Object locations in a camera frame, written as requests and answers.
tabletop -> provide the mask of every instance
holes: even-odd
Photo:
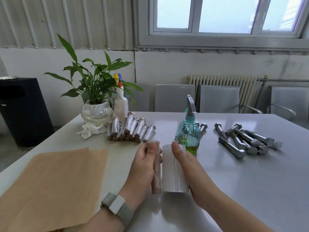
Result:
[[[153,140],[170,144],[185,113],[136,112],[157,127]],[[309,130],[274,114],[198,113],[196,121],[207,123],[197,159],[214,183],[228,196],[275,231],[309,229]],[[265,156],[236,159],[218,142],[215,123],[227,130],[235,123],[244,129],[281,141],[280,151]],[[89,147],[108,148],[108,160],[101,188],[101,201],[108,192],[118,193],[124,184],[139,144],[106,140],[106,134],[84,140],[83,120],[77,116],[48,139],[0,173],[0,195],[8,189],[30,159],[43,152]],[[80,226],[66,228],[78,231]],[[221,231],[214,220],[197,207],[189,193],[149,194],[134,213],[126,231]]]

white watch face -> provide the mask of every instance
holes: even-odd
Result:
[[[121,206],[125,203],[125,200],[121,196],[117,196],[114,202],[110,205],[109,209],[113,214],[117,214]]]

transparent green spray bottle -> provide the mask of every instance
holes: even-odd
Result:
[[[188,111],[186,119],[179,125],[175,135],[175,141],[178,144],[186,146],[186,150],[196,156],[200,145],[200,130],[195,123],[196,108],[190,95],[187,95]]]

corrugated metal wall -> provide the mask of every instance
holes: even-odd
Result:
[[[131,0],[0,0],[0,47],[133,50]]]

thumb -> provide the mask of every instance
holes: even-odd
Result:
[[[157,154],[157,146],[154,142],[150,142],[147,148],[145,159],[153,164]]]
[[[183,167],[187,163],[188,158],[176,141],[172,142],[172,152],[180,165]]]

